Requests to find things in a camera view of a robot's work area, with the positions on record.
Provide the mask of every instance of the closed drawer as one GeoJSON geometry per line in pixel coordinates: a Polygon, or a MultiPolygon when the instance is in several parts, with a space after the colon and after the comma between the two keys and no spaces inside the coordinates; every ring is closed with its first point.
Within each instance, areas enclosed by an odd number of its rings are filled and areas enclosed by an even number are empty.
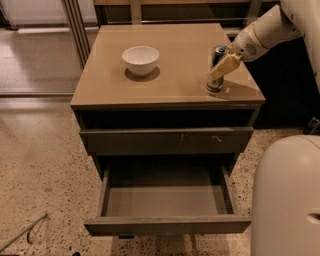
{"type": "Polygon", "coordinates": [[[82,130],[89,154],[156,155],[241,153],[251,127],[82,130]]]}
{"type": "Polygon", "coordinates": [[[212,156],[118,157],[108,162],[92,236],[239,233],[227,171],[212,156]]]}

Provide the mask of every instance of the tabletop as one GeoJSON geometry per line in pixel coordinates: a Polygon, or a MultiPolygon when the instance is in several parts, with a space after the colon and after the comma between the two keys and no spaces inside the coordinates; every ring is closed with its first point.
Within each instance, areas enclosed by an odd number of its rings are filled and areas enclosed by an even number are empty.
{"type": "Polygon", "coordinates": [[[230,41],[219,24],[102,26],[71,101],[73,109],[168,106],[170,104],[258,104],[259,87],[242,63],[225,76],[219,93],[206,89],[211,52],[230,41]],[[132,75],[122,53],[133,46],[157,49],[147,77],[132,75]]]}

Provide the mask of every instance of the terrazzo floor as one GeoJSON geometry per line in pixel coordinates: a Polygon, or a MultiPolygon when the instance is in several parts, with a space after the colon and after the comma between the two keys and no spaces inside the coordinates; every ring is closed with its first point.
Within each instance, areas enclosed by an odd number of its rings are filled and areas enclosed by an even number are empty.
{"type": "MultiPolygon", "coordinates": [[[[70,37],[61,33],[29,36],[0,30],[0,90],[73,90],[81,69],[70,37]],[[69,57],[55,56],[60,54],[58,49],[66,49],[61,53],[69,57]]],[[[69,101],[0,99],[0,246],[48,214],[28,239],[23,235],[0,255],[250,255],[250,227],[230,235],[91,237],[83,222],[95,217],[101,180],[78,135],[69,101]]],[[[280,138],[301,133],[299,128],[254,132],[231,174],[240,213],[251,214],[261,154],[280,138]]]]}

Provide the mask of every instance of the wooden cabinet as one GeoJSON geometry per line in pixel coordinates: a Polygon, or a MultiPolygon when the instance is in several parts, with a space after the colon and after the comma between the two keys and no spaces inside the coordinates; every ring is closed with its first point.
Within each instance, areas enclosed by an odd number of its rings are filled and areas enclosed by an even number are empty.
{"type": "Polygon", "coordinates": [[[71,106],[102,178],[92,235],[235,233],[228,177],[253,132],[264,97],[242,65],[220,93],[206,90],[218,24],[102,27],[71,106]],[[127,74],[121,53],[160,52],[157,73],[127,74]]]}

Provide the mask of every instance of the bowl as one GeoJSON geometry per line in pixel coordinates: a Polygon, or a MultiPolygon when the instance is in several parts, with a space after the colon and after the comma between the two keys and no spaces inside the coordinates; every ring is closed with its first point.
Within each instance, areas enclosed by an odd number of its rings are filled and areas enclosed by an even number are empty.
{"type": "Polygon", "coordinates": [[[147,76],[156,67],[159,52],[149,46],[135,46],[125,50],[122,59],[127,68],[136,76],[147,76]]]}

